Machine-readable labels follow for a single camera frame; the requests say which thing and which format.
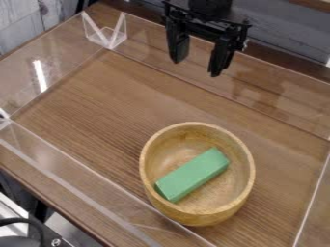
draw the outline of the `black cable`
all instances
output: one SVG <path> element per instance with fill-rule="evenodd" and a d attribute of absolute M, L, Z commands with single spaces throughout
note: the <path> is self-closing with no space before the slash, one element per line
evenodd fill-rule
<path fill-rule="evenodd" d="M 34 227 L 34 229 L 37 230 L 39 235 L 40 235 L 40 247 L 45 247 L 45 235 L 44 235 L 44 230 L 43 230 L 41 224 L 34 220 L 29 220 L 29 219 L 24 219 L 24 218 L 8 218 L 8 219 L 0 220 L 0 227 L 4 227 L 6 225 L 12 225 L 14 223 L 26 223 Z"/>

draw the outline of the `green sponge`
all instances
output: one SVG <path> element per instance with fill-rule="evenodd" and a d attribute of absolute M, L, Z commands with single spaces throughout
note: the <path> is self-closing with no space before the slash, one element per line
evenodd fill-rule
<path fill-rule="evenodd" d="M 155 184 L 157 193 L 176 203 L 195 189 L 227 169 L 230 161 L 224 154 L 211 148 L 176 170 L 164 175 Z"/>

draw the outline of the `wooden bowl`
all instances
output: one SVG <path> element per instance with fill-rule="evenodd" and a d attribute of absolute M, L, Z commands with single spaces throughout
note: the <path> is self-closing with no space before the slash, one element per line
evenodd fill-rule
<path fill-rule="evenodd" d="M 228 157 L 227 171 L 171 203 L 155 191 L 155 182 L 211 147 Z M 151 137 L 141 150 L 139 173 L 155 208 L 187 226 L 210 226 L 228 219 L 240 209 L 255 180 L 254 160 L 242 140 L 219 126 L 193 122 L 165 127 Z"/>

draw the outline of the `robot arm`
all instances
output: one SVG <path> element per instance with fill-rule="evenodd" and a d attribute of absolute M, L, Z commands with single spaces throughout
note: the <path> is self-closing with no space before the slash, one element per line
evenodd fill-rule
<path fill-rule="evenodd" d="M 218 76 L 232 61 L 235 51 L 246 48 L 248 21 L 231 21 L 231 0 L 189 0 L 177 5 L 164 1 L 164 26 L 168 54 L 173 63 L 185 59 L 189 53 L 189 35 L 215 43 L 211 52 L 208 72 Z"/>

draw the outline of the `bowl rim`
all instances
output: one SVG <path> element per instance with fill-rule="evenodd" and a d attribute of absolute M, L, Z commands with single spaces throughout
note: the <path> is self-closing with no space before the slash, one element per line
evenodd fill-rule
<path fill-rule="evenodd" d="M 149 182 L 149 180 L 147 179 L 147 175 L 145 175 L 145 153 L 153 143 L 153 141 L 169 130 L 172 130 L 173 128 L 181 127 L 181 126 L 206 126 L 210 128 L 214 128 L 218 131 L 224 132 L 240 145 L 243 152 L 247 156 L 247 160 L 248 160 L 248 170 L 250 170 L 250 176 L 248 176 L 248 181 L 247 184 L 240 192 L 240 194 L 226 204 L 222 205 L 219 207 L 216 207 L 212 210 L 206 210 L 203 213 L 192 213 L 189 211 L 181 210 L 180 206 L 172 204 L 171 202 L 168 202 L 156 192 L 156 190 L 153 189 L 153 186 Z M 157 199 L 157 201 L 164 204 L 167 207 L 175 209 L 176 211 L 179 211 L 180 213 L 185 213 L 185 214 L 191 214 L 191 215 L 210 215 L 210 214 L 218 214 L 222 213 L 224 211 L 231 210 L 232 208 L 235 208 L 238 205 L 240 205 L 240 203 L 243 202 L 243 200 L 246 200 L 251 189 L 252 189 L 252 185 L 254 185 L 254 181 L 255 181 L 255 164 L 254 164 L 254 158 L 251 155 L 251 152 L 246 146 L 246 144 L 242 142 L 242 140 L 239 139 L 239 137 L 230 132 L 228 130 L 226 130 L 224 128 L 222 128 L 220 126 L 211 124 L 211 123 L 202 123 L 202 122 L 184 122 L 184 123 L 176 123 L 172 124 L 169 126 L 167 126 L 165 128 L 163 128 L 161 130 L 159 130 L 148 139 L 147 143 L 144 144 L 144 147 L 141 149 L 140 155 L 139 155 L 139 175 L 140 175 L 140 179 L 141 179 L 141 183 L 144 186 L 144 189 L 147 189 L 148 193 L 152 195 L 152 197 L 155 197 Z"/>

